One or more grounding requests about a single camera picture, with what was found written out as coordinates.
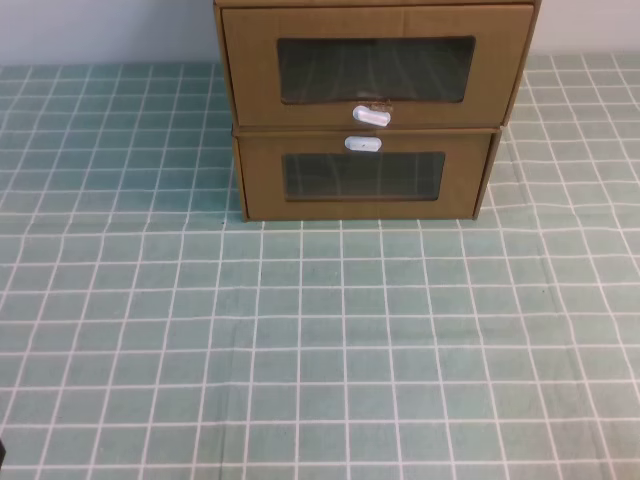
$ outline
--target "brown cardboard box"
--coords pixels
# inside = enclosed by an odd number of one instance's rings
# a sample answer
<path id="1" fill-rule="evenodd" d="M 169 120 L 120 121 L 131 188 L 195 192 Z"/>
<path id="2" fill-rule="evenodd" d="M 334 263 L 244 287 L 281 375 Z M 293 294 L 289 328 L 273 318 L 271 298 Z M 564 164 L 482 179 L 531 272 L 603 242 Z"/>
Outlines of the brown cardboard box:
<path id="1" fill-rule="evenodd" d="M 378 153 L 350 152 L 373 136 Z M 472 218 L 500 131 L 240 133 L 236 159 L 250 220 Z"/>
<path id="2" fill-rule="evenodd" d="M 245 219 L 476 218 L 539 9 L 218 0 Z M 391 122 L 364 125 L 356 106 Z M 382 155 L 347 150 L 353 135 L 380 139 Z"/>

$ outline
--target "white plastic handle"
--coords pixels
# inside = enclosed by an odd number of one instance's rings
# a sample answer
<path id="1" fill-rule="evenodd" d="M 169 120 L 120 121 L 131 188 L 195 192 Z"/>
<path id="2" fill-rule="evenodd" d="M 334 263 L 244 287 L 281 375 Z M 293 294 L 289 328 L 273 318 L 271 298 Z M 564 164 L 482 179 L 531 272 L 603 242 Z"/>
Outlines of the white plastic handle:
<path id="1" fill-rule="evenodd" d="M 391 114 L 388 112 L 376 112 L 364 105 L 358 105 L 353 109 L 353 118 L 359 122 L 376 125 L 378 127 L 386 127 L 391 121 Z"/>
<path id="2" fill-rule="evenodd" d="M 377 137 L 347 137 L 344 146 L 354 152 L 377 152 L 382 147 L 382 140 Z"/>

